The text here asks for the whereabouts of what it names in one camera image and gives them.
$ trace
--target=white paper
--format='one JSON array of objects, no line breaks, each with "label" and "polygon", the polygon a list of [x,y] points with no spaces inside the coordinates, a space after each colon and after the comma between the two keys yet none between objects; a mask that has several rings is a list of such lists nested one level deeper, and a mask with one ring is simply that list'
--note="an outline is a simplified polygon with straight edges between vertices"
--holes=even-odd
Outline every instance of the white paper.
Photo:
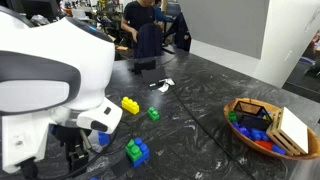
[{"label": "white paper", "polygon": [[174,86],[175,83],[173,82],[173,80],[171,78],[166,79],[165,81],[167,84],[169,84],[170,86]]},{"label": "white paper", "polygon": [[164,83],[163,86],[161,88],[159,88],[158,90],[161,92],[166,92],[169,89],[169,84]]}]

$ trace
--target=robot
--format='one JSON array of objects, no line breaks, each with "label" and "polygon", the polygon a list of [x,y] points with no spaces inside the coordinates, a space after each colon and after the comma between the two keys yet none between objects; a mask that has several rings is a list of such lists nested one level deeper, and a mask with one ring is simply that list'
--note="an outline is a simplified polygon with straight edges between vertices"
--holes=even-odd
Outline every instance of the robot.
[{"label": "robot", "polygon": [[8,11],[0,8],[0,22],[7,25],[0,28],[2,168],[36,179],[35,162],[45,156],[50,131],[75,171],[89,160],[86,136],[92,130],[113,133],[122,116],[105,97],[114,44],[73,18],[30,28]]}]

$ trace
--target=yellow lego brick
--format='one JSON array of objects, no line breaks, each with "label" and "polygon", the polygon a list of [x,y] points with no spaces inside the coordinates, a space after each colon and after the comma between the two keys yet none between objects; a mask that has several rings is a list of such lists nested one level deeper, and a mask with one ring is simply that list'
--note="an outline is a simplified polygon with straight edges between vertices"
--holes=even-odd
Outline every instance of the yellow lego brick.
[{"label": "yellow lego brick", "polygon": [[137,102],[129,99],[128,97],[124,97],[121,101],[121,106],[123,109],[131,112],[132,114],[136,115],[139,113],[140,108]]}]

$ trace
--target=gray marble table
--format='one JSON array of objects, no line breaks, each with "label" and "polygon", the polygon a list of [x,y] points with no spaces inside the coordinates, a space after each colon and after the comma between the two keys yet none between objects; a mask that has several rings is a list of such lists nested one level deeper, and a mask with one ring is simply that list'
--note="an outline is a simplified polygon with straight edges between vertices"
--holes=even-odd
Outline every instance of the gray marble table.
[{"label": "gray marble table", "polygon": [[[130,60],[115,62],[106,89],[107,98],[119,106],[124,96],[139,103],[140,113],[133,116],[124,111],[122,120],[129,122],[134,136],[148,145],[150,159],[116,177],[111,167],[126,158],[123,150],[100,158],[76,179],[319,179],[315,174],[319,161],[297,162],[261,155],[233,135],[223,116],[228,101],[249,97],[286,106],[317,130],[319,104],[192,54],[176,52],[157,58],[158,66],[165,67],[167,76],[176,82],[167,92],[150,91],[140,75],[127,70],[133,64]],[[159,111],[159,121],[151,121],[146,115],[150,106]],[[120,125],[119,129],[114,149],[129,139],[128,128]],[[90,140],[95,149],[101,149],[96,132]],[[64,149],[50,135],[48,141],[46,158],[38,163],[39,177],[43,179],[67,173]],[[0,179],[22,178],[1,172]]]}]

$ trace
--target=black cable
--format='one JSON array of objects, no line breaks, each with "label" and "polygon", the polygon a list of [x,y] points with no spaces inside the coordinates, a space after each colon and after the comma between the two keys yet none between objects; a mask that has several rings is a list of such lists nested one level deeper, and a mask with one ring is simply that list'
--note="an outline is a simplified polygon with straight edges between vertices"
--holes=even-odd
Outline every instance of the black cable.
[{"label": "black cable", "polygon": [[[132,126],[131,126],[128,122],[125,122],[125,121],[120,121],[120,123],[123,123],[123,124],[127,125],[127,126],[130,128],[130,140],[133,139]],[[103,154],[103,156],[110,156],[110,155],[112,155],[112,154],[115,154],[115,153],[123,150],[123,149],[126,147],[126,145],[129,143],[129,141],[126,142],[124,145],[122,145],[120,148],[118,148],[118,149],[116,149],[116,150],[113,150],[113,151],[111,151],[111,152],[108,152],[108,153],[106,153],[106,154]],[[89,151],[92,152],[92,153],[95,154],[95,155],[98,155],[98,154],[100,153],[100,152],[95,151],[95,150],[92,149],[92,148],[90,148]]]},{"label": "black cable", "polygon": [[[198,124],[198,126],[211,138],[213,139],[213,141],[218,144],[220,146],[220,148],[232,159],[234,160],[253,180],[256,180],[256,177],[253,176],[252,172],[245,167],[244,165],[242,165],[237,158],[235,158],[198,120],[198,118],[196,118],[193,113],[187,108],[187,106],[182,102],[182,100],[179,98],[179,96],[177,95],[177,93],[175,92],[174,88],[172,88],[172,92],[175,95],[175,97],[178,99],[179,103],[183,106],[183,108],[189,113],[189,115],[191,116],[191,118]],[[220,127],[217,127],[214,130],[214,134],[216,134],[216,132],[218,131]]]},{"label": "black cable", "polygon": [[86,169],[88,166],[90,166],[91,164],[93,164],[96,160],[98,160],[103,154],[105,154],[107,152],[107,150],[110,148],[110,146],[113,144],[113,142],[115,141],[116,137],[118,135],[118,129],[115,130],[115,134],[113,136],[113,138],[111,139],[110,143],[103,148],[103,150],[97,155],[95,156],[93,159],[91,159],[86,165],[80,167],[79,169],[70,172],[66,175],[60,176],[60,177],[55,177],[55,178],[51,178],[51,179],[41,179],[38,178],[37,180],[65,180],[67,178],[71,178],[72,176],[80,173],[81,171],[83,171],[84,169]]}]

